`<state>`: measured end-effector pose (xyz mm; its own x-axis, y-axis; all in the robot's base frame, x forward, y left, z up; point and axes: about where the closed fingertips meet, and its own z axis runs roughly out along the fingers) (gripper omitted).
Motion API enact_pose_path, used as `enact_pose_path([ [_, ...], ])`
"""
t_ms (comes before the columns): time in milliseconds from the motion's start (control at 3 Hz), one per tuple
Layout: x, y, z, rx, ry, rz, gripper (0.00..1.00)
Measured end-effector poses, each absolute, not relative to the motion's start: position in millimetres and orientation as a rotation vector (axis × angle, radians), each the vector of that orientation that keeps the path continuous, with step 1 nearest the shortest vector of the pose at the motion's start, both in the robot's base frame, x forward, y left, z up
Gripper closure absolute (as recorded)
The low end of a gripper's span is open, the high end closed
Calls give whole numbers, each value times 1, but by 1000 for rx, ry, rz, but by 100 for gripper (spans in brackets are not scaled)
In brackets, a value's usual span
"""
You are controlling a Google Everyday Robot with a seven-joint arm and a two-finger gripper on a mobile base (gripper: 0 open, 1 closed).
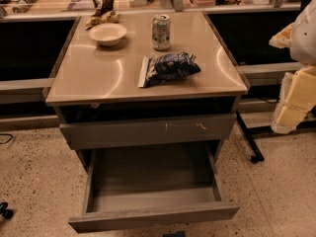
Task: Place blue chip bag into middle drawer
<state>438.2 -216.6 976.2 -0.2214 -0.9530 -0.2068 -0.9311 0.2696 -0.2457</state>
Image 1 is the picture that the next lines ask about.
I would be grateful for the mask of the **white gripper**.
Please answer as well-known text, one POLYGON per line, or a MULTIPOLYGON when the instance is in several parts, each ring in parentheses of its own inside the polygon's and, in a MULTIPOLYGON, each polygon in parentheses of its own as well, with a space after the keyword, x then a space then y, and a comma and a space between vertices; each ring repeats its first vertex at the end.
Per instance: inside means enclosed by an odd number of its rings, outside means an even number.
MULTIPOLYGON (((293 23, 272 36, 269 45, 276 48, 291 46, 293 23)), ((286 72, 281 82, 279 101, 273 116, 273 132, 288 134, 316 106, 316 67, 303 66, 295 73, 286 72)))

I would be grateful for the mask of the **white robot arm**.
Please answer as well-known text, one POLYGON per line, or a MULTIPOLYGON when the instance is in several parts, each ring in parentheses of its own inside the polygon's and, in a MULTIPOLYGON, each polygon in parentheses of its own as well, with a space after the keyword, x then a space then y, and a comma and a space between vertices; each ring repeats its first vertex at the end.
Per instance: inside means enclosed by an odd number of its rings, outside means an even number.
POLYGON ((271 124, 273 132, 288 134, 316 106, 316 0, 311 0, 293 23, 274 35, 269 45, 287 47, 290 57, 302 64, 295 73, 284 74, 271 124))

